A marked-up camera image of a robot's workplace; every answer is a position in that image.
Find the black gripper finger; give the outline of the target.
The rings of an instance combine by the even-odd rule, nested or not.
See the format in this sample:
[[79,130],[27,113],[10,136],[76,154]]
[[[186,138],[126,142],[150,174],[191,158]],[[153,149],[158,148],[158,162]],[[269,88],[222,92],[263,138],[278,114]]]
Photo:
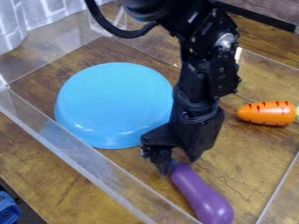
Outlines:
[[139,150],[143,159],[150,159],[159,173],[165,176],[169,174],[173,163],[173,150],[165,147],[151,147],[143,145]]

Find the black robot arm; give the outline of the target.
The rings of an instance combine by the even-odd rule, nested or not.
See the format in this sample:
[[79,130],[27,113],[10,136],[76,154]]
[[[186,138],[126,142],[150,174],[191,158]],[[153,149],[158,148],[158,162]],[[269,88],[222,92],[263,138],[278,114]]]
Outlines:
[[165,175],[173,149],[191,161],[217,141],[225,121],[221,97],[238,91],[238,26],[213,0],[126,0],[133,18],[157,22],[181,42],[182,71],[170,121],[142,136],[142,152]]

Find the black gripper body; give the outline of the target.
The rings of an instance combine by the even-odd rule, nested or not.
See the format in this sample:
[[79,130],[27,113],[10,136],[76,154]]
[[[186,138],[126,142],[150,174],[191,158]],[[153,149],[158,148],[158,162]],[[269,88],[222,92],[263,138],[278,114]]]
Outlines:
[[238,47],[239,35],[231,32],[198,48],[182,45],[171,118],[143,135],[143,145],[181,148],[191,161],[213,148],[225,122],[221,97],[235,93],[241,83]]

